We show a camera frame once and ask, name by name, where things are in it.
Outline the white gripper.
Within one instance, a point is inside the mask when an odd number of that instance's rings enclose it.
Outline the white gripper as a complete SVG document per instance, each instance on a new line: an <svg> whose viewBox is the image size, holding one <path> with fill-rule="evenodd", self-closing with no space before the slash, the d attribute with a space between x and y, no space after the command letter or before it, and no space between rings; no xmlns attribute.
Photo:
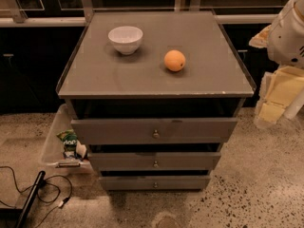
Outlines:
<svg viewBox="0 0 304 228"><path fill-rule="evenodd" d="M254 124L257 128L269 128L283 115L285 109L304 89L304 70L285 66L276 70L271 76L271 82L262 97L262 102L256 104Z"/></svg>

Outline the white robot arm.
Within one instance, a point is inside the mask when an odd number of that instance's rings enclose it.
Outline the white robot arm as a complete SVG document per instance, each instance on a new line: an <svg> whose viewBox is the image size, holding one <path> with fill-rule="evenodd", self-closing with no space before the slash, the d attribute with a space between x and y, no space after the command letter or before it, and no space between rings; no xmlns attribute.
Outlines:
<svg viewBox="0 0 304 228"><path fill-rule="evenodd" d="M256 127L271 127L281 117L293 119L304 105L304 0L289 0L249 45L266 48L268 58L279 64L274 73L266 72L262 78Z"/></svg>

